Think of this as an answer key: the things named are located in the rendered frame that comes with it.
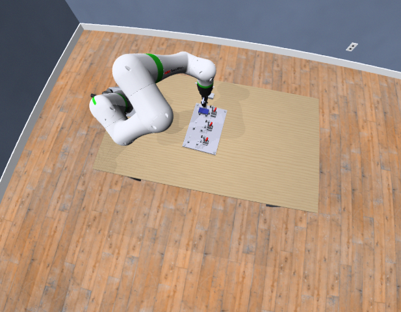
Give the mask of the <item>blue rectangular block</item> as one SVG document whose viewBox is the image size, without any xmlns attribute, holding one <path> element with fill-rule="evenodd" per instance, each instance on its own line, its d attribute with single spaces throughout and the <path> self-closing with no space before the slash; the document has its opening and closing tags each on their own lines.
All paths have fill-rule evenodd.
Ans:
<svg viewBox="0 0 401 312">
<path fill-rule="evenodd" d="M 208 115 L 209 109 L 204 109 L 204 108 L 201 108 L 201 107 L 200 107 L 198 113 L 199 113 L 199 112 L 200 112 L 201 114 L 204 114 L 204 115 L 207 114 L 207 115 Z"/>
</svg>

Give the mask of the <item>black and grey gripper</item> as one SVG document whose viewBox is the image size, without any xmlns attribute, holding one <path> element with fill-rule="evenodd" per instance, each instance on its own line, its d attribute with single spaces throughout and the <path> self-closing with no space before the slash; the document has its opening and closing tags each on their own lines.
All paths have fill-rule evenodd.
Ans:
<svg viewBox="0 0 401 312">
<path fill-rule="evenodd" d="M 201 95 L 201 97 L 202 97 L 202 100 L 203 101 L 201 101 L 201 105 L 203 106 L 203 108 L 204 109 L 206 109 L 207 108 L 207 104 L 208 104 L 208 102 L 207 102 L 207 100 L 208 100 L 208 96 L 211 94 L 211 92 L 210 93 L 208 93 L 208 94 L 202 94 L 200 91 L 199 91 L 199 93 L 200 93 L 200 95 Z M 204 105 L 205 104 L 205 105 Z"/>
</svg>

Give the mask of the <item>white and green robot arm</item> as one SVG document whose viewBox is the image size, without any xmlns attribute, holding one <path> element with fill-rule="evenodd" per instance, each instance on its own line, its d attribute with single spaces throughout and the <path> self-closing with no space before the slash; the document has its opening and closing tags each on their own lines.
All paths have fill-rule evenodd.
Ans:
<svg viewBox="0 0 401 312">
<path fill-rule="evenodd" d="M 121 146 L 147 134 L 161 133 L 171 126 L 174 114 L 156 83 L 179 73 L 197 78 L 195 84 L 202 94 L 214 88 L 214 63 L 185 51 L 174 55 L 122 55 L 112 67 L 114 80 L 122 90 L 113 92 L 108 88 L 102 95 L 91 94 L 90 111 Z M 136 113 L 128 118 L 126 114 L 133 108 Z"/>
</svg>

